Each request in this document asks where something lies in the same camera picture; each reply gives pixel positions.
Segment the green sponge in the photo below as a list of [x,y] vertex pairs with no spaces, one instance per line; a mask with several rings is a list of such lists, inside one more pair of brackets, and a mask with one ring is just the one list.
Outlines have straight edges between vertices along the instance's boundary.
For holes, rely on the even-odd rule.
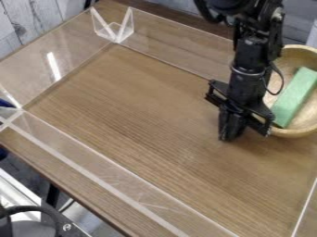
[[303,67],[296,72],[289,86],[279,96],[272,111],[276,114],[275,124],[287,128],[317,85],[317,72]]

